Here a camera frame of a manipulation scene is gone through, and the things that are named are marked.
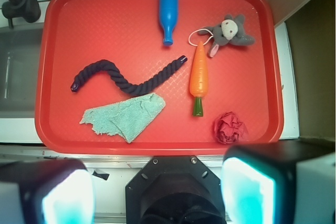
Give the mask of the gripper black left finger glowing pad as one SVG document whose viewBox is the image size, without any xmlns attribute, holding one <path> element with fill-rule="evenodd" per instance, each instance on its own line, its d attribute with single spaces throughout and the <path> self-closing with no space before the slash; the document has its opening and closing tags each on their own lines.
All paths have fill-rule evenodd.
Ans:
<svg viewBox="0 0 336 224">
<path fill-rule="evenodd" d="M 1 163 L 1 223 L 93 223 L 95 205 L 79 160 Z"/>
</svg>

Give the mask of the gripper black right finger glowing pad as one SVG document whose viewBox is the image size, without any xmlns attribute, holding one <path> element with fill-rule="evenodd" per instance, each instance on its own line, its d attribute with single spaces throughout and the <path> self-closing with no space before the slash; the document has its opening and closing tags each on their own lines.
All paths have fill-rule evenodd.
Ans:
<svg viewBox="0 0 336 224">
<path fill-rule="evenodd" d="M 335 223 L 335 144 L 281 140 L 230 147 L 221 191 L 233 223 Z"/>
</svg>

